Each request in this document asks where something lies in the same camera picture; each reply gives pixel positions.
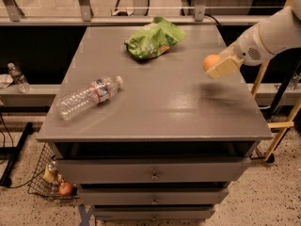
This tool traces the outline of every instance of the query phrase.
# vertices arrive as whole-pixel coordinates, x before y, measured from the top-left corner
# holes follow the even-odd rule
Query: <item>wire basket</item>
[[[51,184],[47,183],[42,175],[45,171],[46,165],[55,158],[55,154],[51,148],[45,143],[38,164],[35,168],[33,179],[28,185],[28,194],[36,194],[49,201],[60,200],[75,200],[79,197],[77,195],[61,196],[58,193],[52,193]]]

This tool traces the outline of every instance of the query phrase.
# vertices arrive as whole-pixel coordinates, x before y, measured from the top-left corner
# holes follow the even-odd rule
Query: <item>apple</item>
[[[69,196],[73,192],[73,185],[68,183],[67,181],[62,182],[58,187],[58,193],[61,196]]]

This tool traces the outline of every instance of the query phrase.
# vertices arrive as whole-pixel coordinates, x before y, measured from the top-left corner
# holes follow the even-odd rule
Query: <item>speckled floor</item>
[[[18,126],[25,125],[28,118],[17,118]],[[11,174],[12,186],[30,180],[38,163],[43,143],[36,141],[43,117],[34,119],[35,133],[24,144],[20,159]],[[21,130],[11,130],[15,144]],[[270,141],[259,146],[262,152]],[[11,142],[6,134],[6,145]],[[230,194],[215,206],[214,215],[204,222],[180,221],[114,221],[107,226],[197,226],[197,225],[301,225],[301,135],[294,129],[289,131],[275,151],[276,162],[266,165],[252,161],[243,176],[229,186]],[[5,163],[0,165],[3,172]],[[0,187],[0,226],[10,225],[103,225],[90,216],[88,206],[80,200],[72,202],[49,202],[42,197],[28,194],[28,186],[16,189]]]

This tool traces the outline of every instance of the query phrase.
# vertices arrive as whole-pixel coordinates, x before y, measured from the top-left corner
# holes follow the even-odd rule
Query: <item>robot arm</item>
[[[242,64],[255,66],[277,54],[301,47],[301,0],[293,0],[269,19],[253,25],[219,55],[203,61],[206,74],[217,78],[237,73]]]

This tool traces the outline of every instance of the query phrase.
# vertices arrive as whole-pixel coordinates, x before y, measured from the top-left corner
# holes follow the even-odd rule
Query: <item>plastic water bottle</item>
[[[296,89],[300,79],[301,79],[301,72],[294,73],[293,78],[291,79],[287,89]]]
[[[86,88],[55,100],[60,116],[67,121],[90,107],[112,98],[123,81],[120,76],[104,77],[91,82]]]
[[[16,66],[13,63],[8,64],[8,73],[12,77],[14,83],[18,85],[19,91],[21,93],[28,93],[30,86],[26,80],[24,74],[22,73],[19,66]]]

